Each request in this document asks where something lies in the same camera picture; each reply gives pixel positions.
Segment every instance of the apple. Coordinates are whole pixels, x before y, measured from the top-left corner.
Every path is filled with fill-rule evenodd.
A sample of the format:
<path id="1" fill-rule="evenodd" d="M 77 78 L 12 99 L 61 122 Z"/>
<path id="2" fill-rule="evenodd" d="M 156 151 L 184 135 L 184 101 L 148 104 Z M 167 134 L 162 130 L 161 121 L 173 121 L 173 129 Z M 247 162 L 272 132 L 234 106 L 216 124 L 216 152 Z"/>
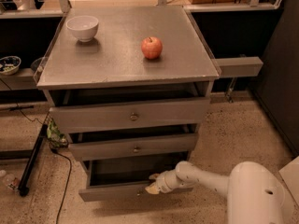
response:
<path id="1" fill-rule="evenodd" d="M 158 58 L 162 52 L 162 49 L 162 41 L 155 36 L 149 36 L 141 43 L 143 55 L 148 59 Z"/>

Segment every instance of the bowl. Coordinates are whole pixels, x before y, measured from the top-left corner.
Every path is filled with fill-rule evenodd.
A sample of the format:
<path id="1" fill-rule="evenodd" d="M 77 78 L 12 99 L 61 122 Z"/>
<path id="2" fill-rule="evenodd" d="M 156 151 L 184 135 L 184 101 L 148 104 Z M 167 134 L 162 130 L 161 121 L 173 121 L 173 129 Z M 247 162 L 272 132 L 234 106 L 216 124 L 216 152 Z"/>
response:
<path id="1" fill-rule="evenodd" d="M 6 56 L 0 59 L 0 74 L 10 76 L 19 71 L 21 58 L 17 56 Z"/>
<path id="2" fill-rule="evenodd" d="M 97 33 L 99 20 L 93 16 L 76 16 L 66 22 L 66 28 L 81 42 L 93 40 Z"/>

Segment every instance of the cabinet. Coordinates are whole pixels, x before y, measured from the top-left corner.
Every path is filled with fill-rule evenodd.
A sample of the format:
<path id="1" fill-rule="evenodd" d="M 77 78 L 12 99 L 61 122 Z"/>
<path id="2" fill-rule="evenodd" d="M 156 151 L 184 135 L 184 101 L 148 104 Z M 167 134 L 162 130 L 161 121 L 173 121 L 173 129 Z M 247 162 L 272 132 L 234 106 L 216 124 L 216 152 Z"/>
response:
<path id="1" fill-rule="evenodd" d="M 86 202 L 146 195 L 149 176 L 187 160 L 198 141 L 215 64 L 181 6 L 71 8 L 92 15 L 99 31 L 78 42 L 65 25 L 37 87 L 88 175 Z M 141 41 L 163 41 L 147 60 Z"/>

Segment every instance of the white bowl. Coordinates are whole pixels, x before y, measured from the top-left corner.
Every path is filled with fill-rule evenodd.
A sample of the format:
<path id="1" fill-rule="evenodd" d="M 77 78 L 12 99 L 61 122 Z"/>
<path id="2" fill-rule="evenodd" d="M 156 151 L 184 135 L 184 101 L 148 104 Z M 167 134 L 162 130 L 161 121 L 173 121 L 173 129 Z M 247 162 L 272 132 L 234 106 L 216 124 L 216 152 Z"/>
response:
<path id="1" fill-rule="evenodd" d="M 21 58 L 17 56 L 6 56 L 0 59 L 0 74 L 10 76 L 19 71 Z"/>
<path id="2" fill-rule="evenodd" d="M 66 28 L 79 41 L 93 40 L 97 33 L 99 20 L 93 16 L 76 16 L 66 22 Z"/>

